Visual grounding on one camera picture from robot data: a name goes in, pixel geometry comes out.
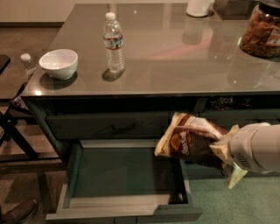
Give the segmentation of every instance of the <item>table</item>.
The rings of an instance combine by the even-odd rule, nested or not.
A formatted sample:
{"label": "table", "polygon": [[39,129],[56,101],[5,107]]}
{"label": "table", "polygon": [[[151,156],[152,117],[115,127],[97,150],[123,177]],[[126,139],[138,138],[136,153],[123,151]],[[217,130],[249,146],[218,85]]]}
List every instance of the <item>table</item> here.
{"label": "table", "polygon": [[[126,70],[120,77],[105,72],[102,26],[107,11],[117,13],[125,37]],[[223,21],[215,14],[192,18],[185,11],[182,3],[74,7],[47,51],[75,50],[77,73],[69,80],[54,80],[38,70],[22,95],[69,166],[58,211],[47,217],[49,221],[195,221],[202,212],[193,206],[184,163],[152,156],[173,113],[203,116],[225,128],[236,123],[279,123],[280,59],[258,59],[239,48],[248,21]],[[240,105],[247,99],[248,105]],[[236,102],[230,104],[231,110],[213,108],[214,102],[228,105],[229,100]],[[132,151],[139,149],[136,155],[150,163],[137,162]],[[137,174],[145,170],[144,177],[129,169]],[[150,192],[152,178],[158,176],[155,171],[169,183],[156,184],[164,188],[163,195]],[[170,171],[176,178],[167,175]],[[142,185],[139,179],[149,184]],[[103,188],[96,186],[98,181]],[[107,189],[108,183],[119,192]],[[140,184],[141,198],[134,198]],[[101,190],[102,197],[92,189]],[[169,194],[177,195],[171,201],[176,205],[166,200]]]}

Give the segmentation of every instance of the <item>wall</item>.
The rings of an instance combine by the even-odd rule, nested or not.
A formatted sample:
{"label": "wall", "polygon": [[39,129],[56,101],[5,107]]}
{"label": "wall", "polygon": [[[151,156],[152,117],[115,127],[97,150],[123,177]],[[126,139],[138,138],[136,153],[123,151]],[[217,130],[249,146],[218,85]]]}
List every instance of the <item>wall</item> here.
{"label": "wall", "polygon": [[0,23],[64,22],[75,4],[187,3],[188,0],[1,0]]}

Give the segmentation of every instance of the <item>floor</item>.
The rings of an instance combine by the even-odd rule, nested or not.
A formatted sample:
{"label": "floor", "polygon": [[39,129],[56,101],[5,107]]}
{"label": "floor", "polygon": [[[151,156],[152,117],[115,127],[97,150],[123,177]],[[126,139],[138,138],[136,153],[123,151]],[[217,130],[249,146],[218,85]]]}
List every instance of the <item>floor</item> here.
{"label": "floor", "polygon": [[[38,63],[59,28],[0,28],[0,54],[7,54],[11,62],[0,75],[0,110],[5,111],[8,101],[27,77],[19,56],[30,53]],[[51,152],[38,125],[19,121],[17,129],[32,147],[39,152]],[[18,154],[22,151],[12,141],[0,147],[3,154]],[[29,224],[45,223],[48,213],[54,213],[58,205],[60,189],[66,176],[66,167],[59,160],[37,163],[0,163],[0,205],[7,212],[21,201],[35,198],[38,211],[28,220]],[[275,224],[280,220],[280,178],[246,177],[234,189],[228,190],[226,181],[218,174],[215,177],[198,177],[190,181],[195,207],[204,210],[195,223],[207,224]]]}

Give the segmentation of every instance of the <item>snack bag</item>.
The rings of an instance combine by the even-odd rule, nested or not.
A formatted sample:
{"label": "snack bag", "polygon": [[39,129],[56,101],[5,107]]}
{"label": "snack bag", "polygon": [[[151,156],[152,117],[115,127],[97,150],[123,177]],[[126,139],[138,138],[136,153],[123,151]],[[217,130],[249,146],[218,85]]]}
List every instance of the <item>snack bag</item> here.
{"label": "snack bag", "polygon": [[155,155],[214,167],[225,173],[227,185],[232,188],[246,174],[234,163],[228,148],[228,141],[237,130],[234,126],[228,132],[205,118],[175,113],[169,128],[157,144]]}

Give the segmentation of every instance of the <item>gray countertop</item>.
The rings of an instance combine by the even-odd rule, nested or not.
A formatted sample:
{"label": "gray countertop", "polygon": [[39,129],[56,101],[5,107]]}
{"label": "gray countertop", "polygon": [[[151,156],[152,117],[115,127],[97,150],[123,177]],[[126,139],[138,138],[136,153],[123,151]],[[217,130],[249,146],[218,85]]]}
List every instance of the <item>gray countertop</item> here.
{"label": "gray countertop", "polygon": [[77,4],[47,51],[75,50],[77,73],[55,80],[38,69],[23,96],[273,95],[280,58],[259,59],[239,47],[248,21],[186,15],[182,3],[117,4],[126,70],[107,69],[102,27],[106,4]]}

